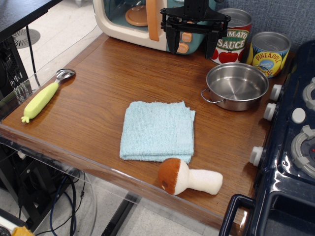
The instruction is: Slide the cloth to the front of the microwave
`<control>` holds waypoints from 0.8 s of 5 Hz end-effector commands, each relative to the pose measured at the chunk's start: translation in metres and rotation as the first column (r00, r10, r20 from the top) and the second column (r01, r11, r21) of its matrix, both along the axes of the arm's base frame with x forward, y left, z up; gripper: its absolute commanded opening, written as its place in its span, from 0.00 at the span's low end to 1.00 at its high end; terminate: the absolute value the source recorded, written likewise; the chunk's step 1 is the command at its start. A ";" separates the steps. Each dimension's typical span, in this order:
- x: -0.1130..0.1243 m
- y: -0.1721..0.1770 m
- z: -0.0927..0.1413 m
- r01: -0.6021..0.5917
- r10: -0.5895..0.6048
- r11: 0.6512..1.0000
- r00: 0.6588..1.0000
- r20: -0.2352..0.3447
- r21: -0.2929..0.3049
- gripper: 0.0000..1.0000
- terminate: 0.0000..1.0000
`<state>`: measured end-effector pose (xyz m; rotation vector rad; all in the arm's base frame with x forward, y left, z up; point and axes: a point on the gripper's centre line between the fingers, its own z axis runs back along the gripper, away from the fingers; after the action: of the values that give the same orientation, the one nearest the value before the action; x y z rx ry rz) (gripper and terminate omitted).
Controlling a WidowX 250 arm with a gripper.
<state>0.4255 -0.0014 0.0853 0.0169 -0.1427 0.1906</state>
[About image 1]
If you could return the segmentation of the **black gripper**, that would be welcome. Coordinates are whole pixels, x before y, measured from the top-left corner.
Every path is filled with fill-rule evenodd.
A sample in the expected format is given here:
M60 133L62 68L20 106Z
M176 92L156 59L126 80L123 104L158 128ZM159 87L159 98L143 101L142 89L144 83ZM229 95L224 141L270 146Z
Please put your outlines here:
M226 37L231 21L230 16L214 11L208 0L185 0L183 6L163 8L160 13L169 51L177 53L180 32L208 34L206 59L213 56L218 40Z

